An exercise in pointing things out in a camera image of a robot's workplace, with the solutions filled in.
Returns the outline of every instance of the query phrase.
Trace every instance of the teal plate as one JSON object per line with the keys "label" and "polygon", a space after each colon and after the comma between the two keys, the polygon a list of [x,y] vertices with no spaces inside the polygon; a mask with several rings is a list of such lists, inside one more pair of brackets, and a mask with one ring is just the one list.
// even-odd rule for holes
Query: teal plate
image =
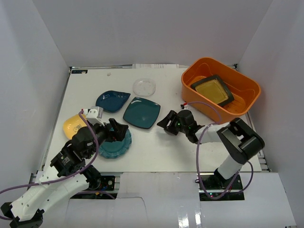
{"label": "teal plate", "polygon": [[118,158],[124,155],[130,148],[132,143],[132,135],[128,129],[124,140],[116,142],[104,142],[99,147],[99,154],[105,158]]}
{"label": "teal plate", "polygon": [[130,95],[129,93],[113,90],[106,91],[97,98],[95,105],[102,107],[105,112],[116,113],[122,108]]}
{"label": "teal plate", "polygon": [[133,126],[149,129],[160,113],[161,106],[153,101],[135,97],[125,110],[123,119]]}

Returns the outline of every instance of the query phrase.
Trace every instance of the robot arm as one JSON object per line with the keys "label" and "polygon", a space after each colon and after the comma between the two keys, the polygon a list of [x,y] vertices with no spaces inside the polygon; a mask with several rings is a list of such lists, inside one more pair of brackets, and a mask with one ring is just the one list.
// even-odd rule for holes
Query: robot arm
{"label": "robot arm", "polygon": [[[221,125],[201,126],[197,125],[190,110],[182,110],[179,113],[171,110],[157,125],[174,135],[179,132],[186,134],[192,143],[224,143],[229,155],[214,171],[221,183],[229,180],[265,145],[263,139],[240,118]],[[200,135],[205,128],[208,130],[199,142]]]}
{"label": "robot arm", "polygon": [[[92,107],[83,110],[90,127],[94,131],[99,144],[104,141],[122,141],[128,129],[127,125],[109,119],[108,124],[101,121],[103,109]],[[38,228],[43,215],[64,200],[68,200],[78,192],[86,189],[95,190],[101,184],[101,174],[92,165],[74,177],[60,182],[44,184],[42,182],[67,177],[85,167],[85,159],[92,158],[96,151],[94,137],[88,127],[82,127],[69,140],[62,150],[52,159],[49,167],[39,178],[40,185],[31,187],[14,202],[4,203],[1,210],[6,217],[12,219],[12,228]]]}

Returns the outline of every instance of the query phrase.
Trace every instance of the yellow plate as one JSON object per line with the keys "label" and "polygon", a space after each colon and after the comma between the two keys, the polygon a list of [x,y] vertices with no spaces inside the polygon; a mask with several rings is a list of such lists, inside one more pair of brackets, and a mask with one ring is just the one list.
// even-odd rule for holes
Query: yellow plate
{"label": "yellow plate", "polygon": [[78,130],[85,126],[86,126],[85,122],[77,114],[67,119],[64,122],[63,131],[65,132],[66,137],[68,139],[72,139],[72,137],[78,132]]}
{"label": "yellow plate", "polygon": [[229,98],[225,89],[216,79],[198,85],[195,90],[216,104],[222,103]]}

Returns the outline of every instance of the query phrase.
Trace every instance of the white table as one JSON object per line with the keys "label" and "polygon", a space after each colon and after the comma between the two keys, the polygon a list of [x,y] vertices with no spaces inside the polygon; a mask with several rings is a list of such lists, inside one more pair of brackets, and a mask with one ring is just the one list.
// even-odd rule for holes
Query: white table
{"label": "white table", "polygon": [[[152,78],[156,82],[156,92],[149,97],[161,106],[158,121],[170,110],[179,111],[181,98],[181,74],[185,69],[89,69],[87,74],[71,74],[66,93],[55,126],[53,138],[48,151],[46,166],[67,141],[62,126],[66,119],[77,114],[82,108],[95,106],[98,96],[108,90],[131,93],[129,100],[115,114],[104,113],[103,119],[115,118],[126,124],[123,114],[129,102],[136,96],[133,83],[139,78]],[[198,124],[209,124],[212,121],[201,112],[191,108]],[[172,136],[158,127],[156,123],[149,130],[129,125],[132,133],[132,145],[127,153],[117,159],[105,159],[98,156],[94,166],[100,172],[196,172],[196,145],[188,141],[184,134]],[[213,172],[227,157],[228,152],[218,142],[201,145],[200,170]],[[250,160],[255,171],[261,171],[258,157]],[[250,171],[244,165],[242,171]]]}

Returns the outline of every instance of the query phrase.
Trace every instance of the white backdrop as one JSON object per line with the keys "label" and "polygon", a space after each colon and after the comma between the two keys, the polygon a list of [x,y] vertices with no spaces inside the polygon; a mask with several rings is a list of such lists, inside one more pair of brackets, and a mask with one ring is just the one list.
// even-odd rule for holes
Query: white backdrop
{"label": "white backdrop", "polygon": [[278,171],[298,227],[304,227],[304,2],[275,0],[240,64],[262,87],[251,109],[265,140],[269,167]]}
{"label": "white backdrop", "polygon": [[[0,0],[0,190],[29,183],[46,149],[68,67],[31,0]],[[4,193],[0,205],[26,189]],[[8,227],[0,219],[0,227]]]}
{"label": "white backdrop", "polygon": [[69,66],[238,63],[272,0],[33,0]]}

